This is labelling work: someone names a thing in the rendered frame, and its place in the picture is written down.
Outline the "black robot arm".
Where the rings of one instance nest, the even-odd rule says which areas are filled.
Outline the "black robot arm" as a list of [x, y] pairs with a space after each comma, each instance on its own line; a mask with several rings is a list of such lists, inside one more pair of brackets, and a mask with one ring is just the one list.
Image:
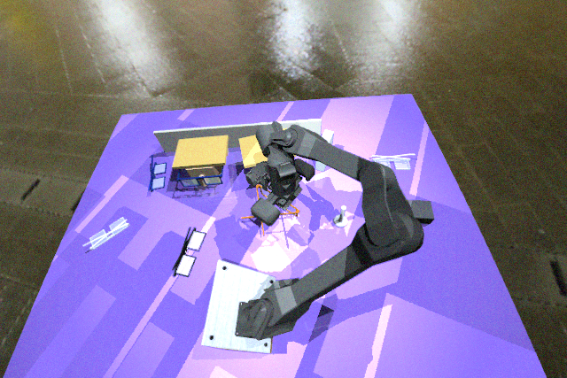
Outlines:
[[319, 161], [361, 183], [365, 219], [347, 247], [301, 279], [277, 280], [260, 299], [239, 302], [235, 336], [259, 341], [291, 332], [315, 300], [369, 268], [418, 251], [424, 231], [389, 166], [333, 146], [296, 124], [283, 130], [273, 121], [255, 135], [268, 162], [245, 175], [250, 185], [268, 191], [268, 174], [276, 182], [290, 181], [297, 172], [294, 155]]

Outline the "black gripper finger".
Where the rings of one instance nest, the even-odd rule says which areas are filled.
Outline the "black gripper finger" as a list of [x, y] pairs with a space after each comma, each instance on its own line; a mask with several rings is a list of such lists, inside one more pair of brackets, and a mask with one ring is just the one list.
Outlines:
[[299, 195], [299, 193], [302, 191], [302, 188], [299, 187], [294, 194], [289, 198], [289, 200], [291, 200], [292, 202], [295, 200], [295, 198]]
[[[271, 191], [271, 192], [269, 193], [269, 195], [267, 196], [267, 198], [271, 195], [272, 192], [273, 192], [273, 191]], [[291, 203], [292, 203], [292, 201], [291, 201], [291, 200], [288, 200], [288, 203], [287, 203], [283, 208], [280, 207], [280, 206], [277, 205], [277, 204], [276, 204], [276, 206], [278, 206], [278, 207], [281, 208], [282, 210], [286, 210], [286, 209], [291, 205]]]

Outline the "yellow flat block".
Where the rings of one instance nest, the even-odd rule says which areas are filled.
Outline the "yellow flat block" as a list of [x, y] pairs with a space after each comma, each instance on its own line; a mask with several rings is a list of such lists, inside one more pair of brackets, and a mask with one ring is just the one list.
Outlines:
[[186, 169], [190, 178], [220, 175], [229, 154], [228, 136], [180, 139], [173, 169]]

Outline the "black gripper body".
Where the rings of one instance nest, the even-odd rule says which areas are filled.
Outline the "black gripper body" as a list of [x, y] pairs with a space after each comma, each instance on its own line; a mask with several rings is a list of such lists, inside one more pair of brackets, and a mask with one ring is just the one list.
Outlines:
[[266, 200], [259, 198], [251, 207], [252, 216], [268, 227], [272, 227], [281, 214], [275, 207], [275, 204], [283, 208], [288, 203], [289, 198], [299, 188], [299, 183], [302, 180], [301, 176], [305, 177], [306, 181], [310, 181], [315, 175], [315, 168], [300, 158], [295, 159], [295, 168], [297, 172], [294, 177], [284, 183], [273, 181], [268, 174], [266, 177], [271, 181], [268, 188], [273, 192]]

